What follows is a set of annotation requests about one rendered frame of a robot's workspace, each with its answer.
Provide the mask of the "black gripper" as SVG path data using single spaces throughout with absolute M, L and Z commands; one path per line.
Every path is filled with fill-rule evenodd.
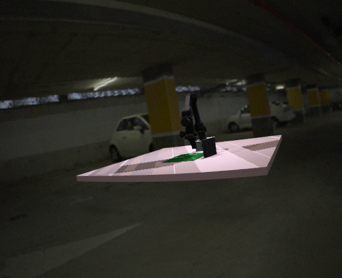
M 184 136 L 185 139 L 189 140 L 192 148 L 194 147 L 194 143 L 196 142 L 195 136 L 198 136 L 197 132 L 194 131 L 194 125 L 187 126 L 185 129 L 187 129 L 188 134 Z

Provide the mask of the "black square panel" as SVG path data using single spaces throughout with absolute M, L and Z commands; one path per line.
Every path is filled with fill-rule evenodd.
M 215 137 L 203 139 L 202 149 L 204 158 L 217 154 Z

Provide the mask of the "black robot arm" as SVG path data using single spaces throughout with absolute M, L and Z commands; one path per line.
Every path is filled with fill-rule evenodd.
M 199 141 L 206 139 L 205 132 L 207 131 L 203 122 L 200 120 L 200 116 L 198 114 L 198 109 L 196 105 L 197 101 L 197 94 L 196 93 L 189 93 L 185 95 L 185 107 L 182 109 L 181 114 L 181 125 L 183 127 L 192 126 L 194 125 L 195 132 L 198 133 Z M 192 109 L 191 109 L 192 107 Z M 195 118 L 195 124 L 193 124 L 193 114 Z M 204 131 L 203 131 L 204 130 Z M 199 131 L 199 132 L 198 132 Z M 183 138 L 185 135 L 187 135 L 187 129 L 185 131 L 180 131 L 180 136 Z

